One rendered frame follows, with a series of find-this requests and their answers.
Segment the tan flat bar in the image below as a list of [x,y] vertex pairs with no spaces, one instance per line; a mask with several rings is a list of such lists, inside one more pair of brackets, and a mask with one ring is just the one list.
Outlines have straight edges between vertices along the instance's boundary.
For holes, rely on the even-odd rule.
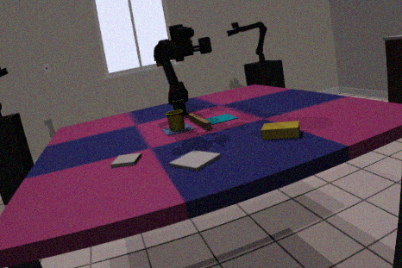
[[189,120],[191,122],[194,122],[195,124],[199,125],[201,128],[205,130],[211,130],[211,124],[209,121],[205,120],[204,118],[195,115],[193,113],[188,114],[189,115]]

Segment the yellow rectangular block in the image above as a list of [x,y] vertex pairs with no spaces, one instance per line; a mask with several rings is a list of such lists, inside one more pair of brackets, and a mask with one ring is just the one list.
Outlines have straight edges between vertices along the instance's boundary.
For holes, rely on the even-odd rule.
[[264,123],[261,129],[262,140],[299,137],[299,121]]

